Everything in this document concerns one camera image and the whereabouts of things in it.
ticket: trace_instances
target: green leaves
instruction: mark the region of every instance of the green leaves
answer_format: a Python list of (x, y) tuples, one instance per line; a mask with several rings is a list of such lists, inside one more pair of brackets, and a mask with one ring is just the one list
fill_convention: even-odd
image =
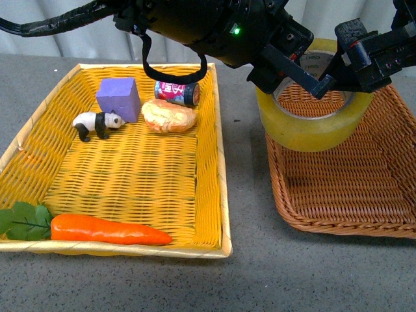
[(8, 239), (40, 241), (51, 237), (52, 214), (43, 205), (17, 201), (13, 208), (0, 210), (0, 234)]

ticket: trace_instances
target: toy panda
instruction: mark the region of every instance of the toy panda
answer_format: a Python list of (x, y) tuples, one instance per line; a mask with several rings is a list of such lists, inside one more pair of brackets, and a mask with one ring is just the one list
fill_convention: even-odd
[(96, 131), (97, 136), (102, 139), (109, 138), (109, 135), (105, 133), (105, 130), (117, 130), (125, 121), (120, 116), (112, 111), (107, 112), (83, 112), (78, 115), (72, 122), (72, 127), (78, 130), (79, 139), (83, 142), (89, 142), (90, 138), (86, 136), (90, 131)]

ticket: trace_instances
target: red can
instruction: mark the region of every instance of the red can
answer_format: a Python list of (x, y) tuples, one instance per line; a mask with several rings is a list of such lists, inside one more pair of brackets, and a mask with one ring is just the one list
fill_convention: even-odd
[(155, 97), (157, 99), (164, 99), (182, 106), (195, 107), (200, 102), (200, 94), (198, 83), (175, 84), (162, 81), (155, 83)]

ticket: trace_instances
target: purple foam cube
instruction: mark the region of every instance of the purple foam cube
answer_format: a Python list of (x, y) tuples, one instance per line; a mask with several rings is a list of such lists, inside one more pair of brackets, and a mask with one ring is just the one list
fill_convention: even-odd
[(114, 111), (125, 122), (138, 121), (141, 105), (134, 78), (103, 79), (96, 98), (103, 112)]

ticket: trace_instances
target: wicker basket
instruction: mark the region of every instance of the wicker basket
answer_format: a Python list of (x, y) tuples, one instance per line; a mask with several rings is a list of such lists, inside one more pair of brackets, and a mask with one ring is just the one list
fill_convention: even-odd
[[(343, 105), (336, 92), (317, 101), (298, 85), (279, 102), (310, 117)], [(291, 226), (416, 238), (416, 121), (393, 86), (376, 92), (354, 134), (336, 148), (302, 153), (266, 137), (276, 206)]]
[[(184, 75), (198, 66), (158, 65)], [(134, 77), (142, 102), (155, 81), (140, 65), (76, 66), (40, 104), (0, 159), (0, 207), (44, 203), (53, 215), (88, 214), (140, 223), (169, 233), (167, 246), (98, 242), (0, 240), (0, 251), (221, 258), (231, 254), (226, 170), (215, 65), (200, 81), (197, 125), (157, 134), (137, 123), (81, 142), (72, 120), (99, 111), (95, 99), (108, 77)]]

